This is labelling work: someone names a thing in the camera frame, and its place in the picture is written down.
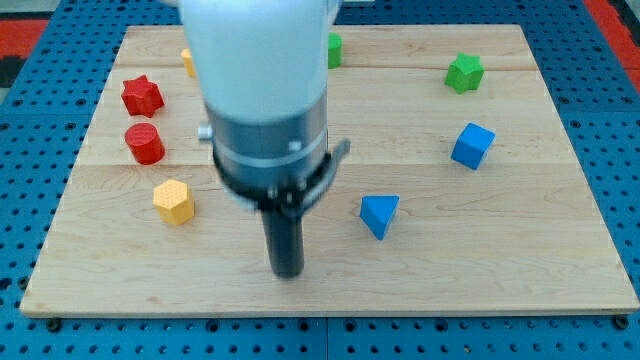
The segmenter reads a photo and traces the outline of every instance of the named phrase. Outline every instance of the blue pegboard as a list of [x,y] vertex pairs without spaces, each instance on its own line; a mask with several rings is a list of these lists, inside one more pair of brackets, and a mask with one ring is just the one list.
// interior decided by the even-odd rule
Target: blue pegboard
[[[616,358],[640,316],[476,319],[48,320],[17,310],[128,25],[171,25],[155,0],[62,0],[0,106],[0,357]],[[377,0],[340,24],[520,24],[638,291],[640,101],[579,0]]]

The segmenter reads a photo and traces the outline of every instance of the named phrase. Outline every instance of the blue block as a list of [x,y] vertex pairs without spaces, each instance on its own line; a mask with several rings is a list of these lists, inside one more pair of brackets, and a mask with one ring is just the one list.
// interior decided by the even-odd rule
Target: blue block
[[371,195],[362,198],[360,218],[378,238],[384,239],[396,212],[400,197],[397,195]]
[[451,159],[476,170],[487,155],[487,150],[495,137],[496,134],[493,132],[469,123],[458,137]]

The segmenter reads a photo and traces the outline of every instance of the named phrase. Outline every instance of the wooden table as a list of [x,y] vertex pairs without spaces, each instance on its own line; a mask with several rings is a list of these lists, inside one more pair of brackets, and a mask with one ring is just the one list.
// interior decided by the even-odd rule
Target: wooden table
[[[132,27],[88,130],[22,311],[32,317],[490,316],[628,313],[639,307],[518,26],[337,27],[330,139],[352,152],[304,218],[300,278],[271,274],[258,214],[226,195],[180,27]],[[443,80],[482,56],[478,91]],[[137,165],[122,81],[147,74],[167,147]],[[450,160],[470,121],[497,138],[478,171]],[[160,221],[153,187],[189,183],[196,217]],[[401,197],[384,241],[358,217],[367,194]]]

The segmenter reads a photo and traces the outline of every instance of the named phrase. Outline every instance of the green block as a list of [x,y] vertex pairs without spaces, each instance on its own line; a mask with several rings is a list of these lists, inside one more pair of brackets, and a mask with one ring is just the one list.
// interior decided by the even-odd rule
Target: green block
[[467,90],[477,90],[483,75],[484,67],[479,56],[458,53],[456,60],[449,65],[444,83],[462,94]]
[[342,38],[336,33],[329,33],[329,69],[342,63]]

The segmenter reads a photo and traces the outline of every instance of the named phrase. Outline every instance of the yellow block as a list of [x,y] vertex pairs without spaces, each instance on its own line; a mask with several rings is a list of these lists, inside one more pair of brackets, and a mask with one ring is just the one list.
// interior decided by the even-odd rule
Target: yellow block
[[176,180],[167,180],[153,189],[153,205],[160,218],[172,225],[184,224],[195,215],[189,185]]
[[184,62],[184,68],[187,70],[187,74],[191,77],[196,77],[196,70],[193,68],[193,60],[191,59],[191,51],[189,49],[184,49],[180,53],[182,56],[182,61]]

